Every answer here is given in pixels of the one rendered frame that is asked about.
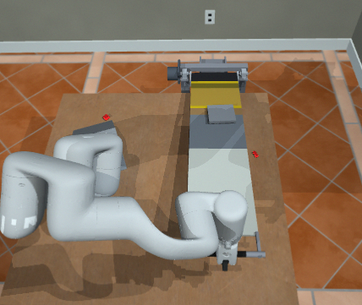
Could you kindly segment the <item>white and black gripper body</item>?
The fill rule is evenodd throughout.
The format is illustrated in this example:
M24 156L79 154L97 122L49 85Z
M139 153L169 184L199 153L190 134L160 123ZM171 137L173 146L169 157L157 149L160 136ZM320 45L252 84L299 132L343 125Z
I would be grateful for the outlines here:
M230 250L226 250L225 246L219 243L218 249L216 250L217 254L217 263L221 264L224 259L227 259L231 265L236 264L237 253L238 253L238 242L231 246Z

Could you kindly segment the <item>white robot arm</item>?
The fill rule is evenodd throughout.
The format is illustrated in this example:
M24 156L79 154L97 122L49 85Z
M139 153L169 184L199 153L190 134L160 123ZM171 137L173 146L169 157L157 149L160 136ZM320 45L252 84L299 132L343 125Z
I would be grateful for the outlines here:
M88 133L59 139L53 157L30 151L8 155L1 233L12 239L29 236L47 208L48 231L58 241L131 240L163 259L204 258L219 243L229 250L242 237L248 204L233 190L181 193L175 199L181 239L159 231L134 198L111 197L118 190L122 154L116 134Z

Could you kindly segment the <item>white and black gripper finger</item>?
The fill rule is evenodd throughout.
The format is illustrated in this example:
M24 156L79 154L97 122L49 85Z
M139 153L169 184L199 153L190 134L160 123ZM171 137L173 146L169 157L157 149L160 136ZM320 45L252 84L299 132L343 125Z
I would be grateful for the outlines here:
M222 261L222 271L228 271L228 260L223 260Z

